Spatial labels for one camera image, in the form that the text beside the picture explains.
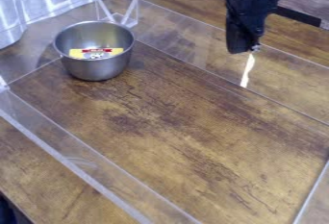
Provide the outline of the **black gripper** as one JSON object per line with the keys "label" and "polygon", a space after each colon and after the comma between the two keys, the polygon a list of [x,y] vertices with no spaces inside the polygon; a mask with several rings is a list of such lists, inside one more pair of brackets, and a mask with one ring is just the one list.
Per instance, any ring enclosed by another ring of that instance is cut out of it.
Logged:
{"label": "black gripper", "polygon": [[226,48],[230,54],[260,50],[268,15],[280,0],[226,0]]}

